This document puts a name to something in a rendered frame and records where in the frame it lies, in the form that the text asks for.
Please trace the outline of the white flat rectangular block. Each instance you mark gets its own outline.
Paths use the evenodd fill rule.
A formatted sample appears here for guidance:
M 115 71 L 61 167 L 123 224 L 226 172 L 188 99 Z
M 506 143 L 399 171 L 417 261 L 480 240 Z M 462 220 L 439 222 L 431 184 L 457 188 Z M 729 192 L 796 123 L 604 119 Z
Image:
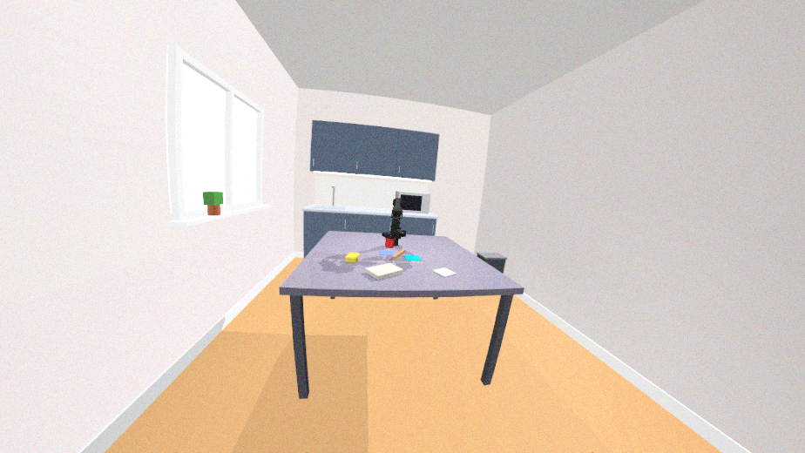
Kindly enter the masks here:
M 403 269 L 401 269 L 399 267 L 396 267 L 396 266 L 394 266 L 394 265 L 389 263 L 389 264 L 385 264 L 385 265 L 381 265 L 381 266 L 377 266 L 377 267 L 366 268 L 365 272 L 367 274 L 373 276 L 377 280 L 380 280 L 380 279 L 383 279 L 383 278 L 386 278 L 386 277 L 390 277 L 390 276 L 392 277 L 392 276 L 396 276 L 398 274 L 402 274 Z

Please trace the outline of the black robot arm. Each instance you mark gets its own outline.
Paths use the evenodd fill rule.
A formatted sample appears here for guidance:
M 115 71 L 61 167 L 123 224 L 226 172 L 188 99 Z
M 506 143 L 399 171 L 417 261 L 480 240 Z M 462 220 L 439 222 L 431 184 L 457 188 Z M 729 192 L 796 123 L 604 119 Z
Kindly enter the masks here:
M 400 219 L 403 216 L 402 205 L 403 205 L 403 200 L 401 198 L 393 199 L 393 209 L 392 209 L 392 212 L 391 212 L 391 218 L 393 218 L 392 227 L 397 228 L 397 227 L 400 226 Z M 401 239 L 401 237 L 403 237 L 406 234 L 406 231 L 401 230 L 401 228 L 400 228 L 400 229 L 396 229 L 394 231 L 394 233 L 396 233 L 396 235 L 398 237 L 400 237 L 399 239 Z M 399 246 L 398 245 L 398 239 L 397 239 L 397 241 L 396 241 L 394 246 Z

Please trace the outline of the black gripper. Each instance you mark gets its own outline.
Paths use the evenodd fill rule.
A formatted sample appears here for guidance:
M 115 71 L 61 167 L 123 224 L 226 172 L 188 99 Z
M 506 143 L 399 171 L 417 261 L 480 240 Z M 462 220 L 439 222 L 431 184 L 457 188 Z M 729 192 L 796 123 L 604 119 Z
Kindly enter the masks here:
M 391 231 L 389 231 L 389 233 L 388 233 L 388 232 L 383 232 L 383 233 L 382 233 L 382 236 L 383 236 L 383 237 L 385 237 L 385 238 L 390 238 L 390 239 L 392 239 L 392 240 L 393 240 L 394 238 L 396 238 L 396 239 L 395 239 L 395 243 L 396 243 L 397 239 L 399 239 L 400 237 L 398 237 L 398 236 L 396 235 L 396 233 L 394 233 L 394 231 L 395 231 L 396 229 L 400 229 L 400 227 L 397 227 L 397 228 L 392 227 L 392 226 L 390 226 L 390 227 L 391 227 Z

